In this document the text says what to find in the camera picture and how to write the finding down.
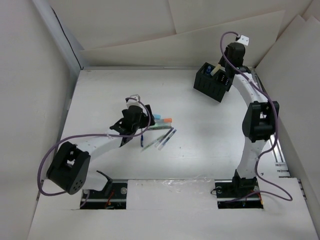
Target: marker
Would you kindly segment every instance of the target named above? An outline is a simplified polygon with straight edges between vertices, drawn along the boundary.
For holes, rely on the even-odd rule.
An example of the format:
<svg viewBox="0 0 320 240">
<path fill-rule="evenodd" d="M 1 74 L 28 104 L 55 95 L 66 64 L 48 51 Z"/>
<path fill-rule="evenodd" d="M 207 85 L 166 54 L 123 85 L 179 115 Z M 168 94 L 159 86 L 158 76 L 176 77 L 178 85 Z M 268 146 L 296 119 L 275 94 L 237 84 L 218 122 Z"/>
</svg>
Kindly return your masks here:
<svg viewBox="0 0 320 240">
<path fill-rule="evenodd" d="M 141 134 L 140 145 L 142 148 L 144 147 L 144 135 L 143 134 Z"/>
<path fill-rule="evenodd" d="M 152 128 L 148 128 L 147 131 L 151 131 L 151 130 L 162 130 L 162 129 L 172 129 L 172 127 L 171 127 L 171 126 L 152 127 Z"/>
<path fill-rule="evenodd" d="M 161 115 L 159 114 L 153 114 L 154 119 L 161 119 Z"/>
<path fill-rule="evenodd" d="M 152 146 L 153 144 L 155 144 L 156 142 L 158 142 L 158 141 L 159 141 L 161 138 L 163 138 L 163 137 L 164 137 L 164 134 L 161 135 L 160 137 L 158 137 L 156 140 L 150 142 L 147 146 L 145 146 L 145 147 L 141 150 L 141 152 L 143 152 L 144 150 L 146 150 L 147 148 L 149 148 L 150 146 Z"/>
<path fill-rule="evenodd" d="M 156 124 L 158 123 L 172 123 L 172 118 L 155 119 Z"/>
<path fill-rule="evenodd" d="M 161 138 L 161 140 L 158 141 L 154 146 L 155 146 L 155 147 L 158 147 L 159 144 L 160 144 L 163 140 L 165 140 L 165 138 L 169 135 L 169 133 L 172 132 L 173 129 L 174 129 L 174 128 L 172 127 L 172 128 L 163 136 L 163 138 Z"/>
<path fill-rule="evenodd" d="M 149 129 L 160 128 L 160 127 L 171 127 L 171 122 L 160 122 L 155 123 L 153 126 L 150 126 Z"/>
<path fill-rule="evenodd" d="M 161 150 L 165 145 L 166 143 L 169 141 L 169 139 L 176 133 L 177 129 L 175 129 L 169 136 L 168 138 L 162 143 L 162 145 L 159 147 L 159 150 Z"/>
</svg>

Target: wire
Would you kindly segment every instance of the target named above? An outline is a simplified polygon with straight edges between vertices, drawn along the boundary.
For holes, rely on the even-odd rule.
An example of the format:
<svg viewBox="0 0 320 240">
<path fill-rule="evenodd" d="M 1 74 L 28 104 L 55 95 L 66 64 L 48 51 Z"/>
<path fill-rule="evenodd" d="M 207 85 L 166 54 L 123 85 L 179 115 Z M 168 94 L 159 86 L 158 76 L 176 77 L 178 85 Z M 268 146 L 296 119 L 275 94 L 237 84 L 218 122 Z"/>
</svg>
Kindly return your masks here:
<svg viewBox="0 0 320 240">
<path fill-rule="evenodd" d="M 81 67 L 81 64 L 80 64 L 80 62 L 79 62 L 79 60 L 78 60 L 78 58 L 77 58 L 77 55 L 75 54 L 75 51 L 74 51 L 74 49 L 73 49 L 73 47 L 72 47 L 72 45 L 71 45 L 71 43 L 70 43 L 70 41 L 69 41 L 69 39 L 68 39 L 68 37 L 67 37 L 66 33 L 65 33 L 65 30 L 64 30 L 64 28 L 63 28 L 63 27 L 62 27 L 62 25 L 61 25 L 61 22 L 60 22 L 60 20 L 59 20 L 59 18 L 58 18 L 58 16 L 57 16 L 57 14 L 56 14 L 56 11 L 55 11 L 52 7 L 51 7 L 51 9 L 52 9 L 52 11 L 53 11 L 53 13 L 54 13 L 54 15 L 55 15 L 56 19 L 58 20 L 58 23 L 59 23 L 60 28 L 61 28 L 61 30 L 62 30 L 62 32 L 63 32 L 63 35 L 65 36 L 66 40 L 68 41 L 69 46 L 70 46 L 70 48 L 71 48 L 71 50 L 72 50 L 72 52 L 73 52 L 73 55 L 74 55 L 74 57 L 75 57 L 76 61 L 77 61 L 77 62 L 78 62 L 78 64 L 79 64 L 80 70 L 83 70 L 83 69 L 84 69 L 84 67 Z"/>
<path fill-rule="evenodd" d="M 112 192 L 110 193 L 110 196 L 108 198 L 108 201 L 106 201 L 104 208 L 106 209 L 108 207 L 108 205 L 110 205 L 110 199 L 112 198 L 112 196 L 115 194 L 115 190 L 113 189 Z"/>
<path fill-rule="evenodd" d="M 243 72 L 241 72 L 239 69 L 237 69 L 237 68 L 228 60 L 228 58 L 226 57 L 226 55 L 225 55 L 225 53 L 224 53 L 224 49 L 223 49 L 223 40 L 224 40 L 225 35 L 227 35 L 227 34 L 234 34 L 234 35 L 236 35 L 237 37 L 240 36 L 240 35 L 239 35 L 237 32 L 235 32 L 235 31 L 227 31 L 227 32 L 225 32 L 224 34 L 222 34 L 221 39 L 220 39 L 220 50 L 221 50 L 221 53 L 222 53 L 222 56 L 223 56 L 224 60 L 225 60 L 237 73 L 239 73 L 240 75 L 242 75 L 242 76 L 250 83 L 250 85 L 251 85 L 255 90 L 257 90 L 259 93 L 261 93 L 262 95 L 264 95 L 264 96 L 267 98 L 268 102 L 269 102 L 270 105 L 271 105 L 272 112 L 273 112 L 273 115 L 274 115 L 274 128 L 275 128 L 275 131 L 274 131 L 274 142 L 273 142 L 273 145 L 271 146 L 270 149 L 268 149 L 268 150 L 266 150 L 266 151 L 263 151 L 263 152 L 260 153 L 260 155 L 258 156 L 257 161 L 256 161 L 256 163 L 255 163 L 255 167 L 254 167 L 255 174 L 256 174 L 256 176 L 257 176 L 259 179 L 261 179 L 262 181 L 264 181 L 264 182 L 266 182 L 266 183 L 268 183 L 268 184 L 271 184 L 271 185 L 277 187 L 278 189 L 282 190 L 283 192 L 285 192 L 285 193 L 288 195 L 289 198 L 285 198 L 285 197 L 283 197 L 283 196 L 274 194 L 274 193 L 269 192 L 269 191 L 254 191 L 254 192 L 251 192 L 251 193 L 249 193 L 248 195 L 245 195 L 245 196 L 243 196 L 243 197 L 239 197 L 239 198 L 236 198 L 236 199 L 233 199 L 233 200 L 230 200 L 230 201 L 226 201 L 226 202 L 228 202 L 228 203 L 236 202 L 236 201 L 239 201 L 239 200 L 241 200 L 241 199 L 246 199 L 246 198 L 248 198 L 248 197 L 250 197 L 250 196 L 252 196 L 252 195 L 258 194 L 258 193 L 269 194 L 269 195 L 273 195 L 273 196 L 275 196 L 275 197 L 278 197 L 278 198 L 283 199 L 283 200 L 286 200 L 286 201 L 292 201 L 293 198 L 292 198 L 292 196 L 290 195 L 289 192 L 287 192 L 287 191 L 286 191 L 284 188 L 282 188 L 281 186 L 279 186 L 279 185 L 277 185 L 277 184 L 275 184 L 275 183 L 273 183 L 273 182 L 270 182 L 270 181 L 264 179 L 264 178 L 261 177 L 261 176 L 259 175 L 259 173 L 258 173 L 258 165 L 259 165 L 260 158 L 261 158 L 263 155 L 265 155 L 266 153 L 271 152 L 271 151 L 272 151 L 273 149 L 275 149 L 275 147 L 277 146 L 278 137 L 279 137 L 279 130 L 278 130 L 278 125 L 279 125 L 279 124 L 278 124 L 277 111 L 276 111 L 276 107 L 275 107 L 272 99 L 269 97 L 269 95 L 268 95 L 267 93 L 265 93 L 264 91 L 262 91 L 261 89 L 259 89 L 259 88 L 249 79 L 249 77 L 247 77 Z"/>
<path fill-rule="evenodd" d="M 90 195 L 90 190 L 88 190 L 88 193 L 86 194 L 84 202 L 80 205 L 80 208 L 82 208 L 88 201 Z"/>
<path fill-rule="evenodd" d="M 126 100 L 137 100 L 133 97 L 127 97 Z M 150 124 L 151 124 L 151 114 L 149 112 L 149 110 L 147 109 L 147 107 L 140 101 L 140 100 L 137 100 L 137 102 L 139 104 L 141 104 L 141 106 L 146 110 L 146 113 L 149 117 L 149 121 L 148 121 L 148 124 L 146 126 L 146 128 L 141 132 L 141 133 L 138 133 L 138 134 L 134 134 L 134 135 L 115 135 L 115 134 L 107 134 L 107 133 L 92 133 L 92 134 L 81 134 L 81 135 L 73 135 L 73 136 L 68 136 L 60 141 L 58 141 L 56 144 L 54 144 L 49 150 L 48 152 L 43 156 L 41 162 L 40 162 L 40 165 L 39 165 L 39 168 L 38 168 L 38 173 L 37 173 L 37 186 L 38 186 L 38 189 L 39 189 L 39 192 L 44 195 L 44 196 L 48 196 L 48 197 L 52 197 L 52 196 L 57 196 L 57 195 L 61 195 L 61 194 L 64 194 L 66 193 L 65 191 L 60 191 L 60 192 L 55 192 L 55 193 L 47 193 L 45 192 L 43 189 L 42 189 L 42 186 L 41 186 L 41 172 L 42 172 L 42 169 L 44 167 L 44 164 L 48 158 L 48 156 L 50 155 L 50 153 L 57 149 L 59 147 L 60 144 L 70 140 L 70 139 L 76 139 L 76 138 L 85 138 L 85 137 L 114 137 L 114 138 L 135 138 L 135 137 L 138 137 L 140 135 L 142 135 L 143 133 L 145 133 L 145 131 L 148 130 Z"/>
</svg>

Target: white connector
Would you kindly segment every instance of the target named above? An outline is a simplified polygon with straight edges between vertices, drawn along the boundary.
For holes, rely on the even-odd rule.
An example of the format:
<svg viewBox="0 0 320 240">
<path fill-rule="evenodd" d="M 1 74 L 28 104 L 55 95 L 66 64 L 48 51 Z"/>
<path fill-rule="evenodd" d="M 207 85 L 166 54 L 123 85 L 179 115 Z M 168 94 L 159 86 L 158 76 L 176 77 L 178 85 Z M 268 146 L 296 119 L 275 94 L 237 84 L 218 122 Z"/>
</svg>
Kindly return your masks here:
<svg viewBox="0 0 320 240">
<path fill-rule="evenodd" d="M 129 99 L 127 102 L 126 102 L 126 107 L 129 108 L 130 106 L 134 105 L 134 106 L 138 106 L 140 107 L 140 104 L 138 101 L 140 101 L 140 96 L 139 94 L 135 94 L 135 95 L 131 95 L 130 98 L 133 98 L 133 99 Z"/>
<path fill-rule="evenodd" d="M 247 37 L 245 35 L 241 35 L 240 38 L 236 42 L 248 46 L 249 45 L 249 37 Z"/>
</svg>

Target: blue marker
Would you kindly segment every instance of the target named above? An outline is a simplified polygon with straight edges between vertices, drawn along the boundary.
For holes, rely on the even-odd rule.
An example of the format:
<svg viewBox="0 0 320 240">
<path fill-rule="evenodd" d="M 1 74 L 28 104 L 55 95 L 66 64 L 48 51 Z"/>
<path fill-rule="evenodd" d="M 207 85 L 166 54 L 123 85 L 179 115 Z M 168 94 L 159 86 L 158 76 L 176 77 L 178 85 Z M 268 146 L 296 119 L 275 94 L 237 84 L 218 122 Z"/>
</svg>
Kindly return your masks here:
<svg viewBox="0 0 320 240">
<path fill-rule="evenodd" d="M 159 147 L 159 150 L 161 150 L 165 145 L 166 143 L 169 141 L 169 139 L 175 134 L 175 132 L 177 131 L 177 129 L 175 129 L 169 136 L 168 138 L 161 144 L 161 146 Z"/>
<path fill-rule="evenodd" d="M 212 67 L 208 66 L 206 71 L 205 71 L 205 74 L 210 75 L 211 71 L 212 71 Z"/>
</svg>

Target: white wall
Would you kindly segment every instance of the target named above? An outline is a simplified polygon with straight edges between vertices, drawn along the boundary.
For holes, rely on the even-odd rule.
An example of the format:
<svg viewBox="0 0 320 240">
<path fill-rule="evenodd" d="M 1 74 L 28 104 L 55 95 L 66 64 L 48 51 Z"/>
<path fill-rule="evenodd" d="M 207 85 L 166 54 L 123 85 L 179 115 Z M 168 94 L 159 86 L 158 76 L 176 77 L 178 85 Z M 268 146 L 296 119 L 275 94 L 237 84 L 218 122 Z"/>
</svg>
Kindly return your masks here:
<svg viewBox="0 0 320 240">
<path fill-rule="evenodd" d="M 1 0 L 0 22 L 0 239 L 24 240 L 69 70 L 31 0 Z"/>
</svg>

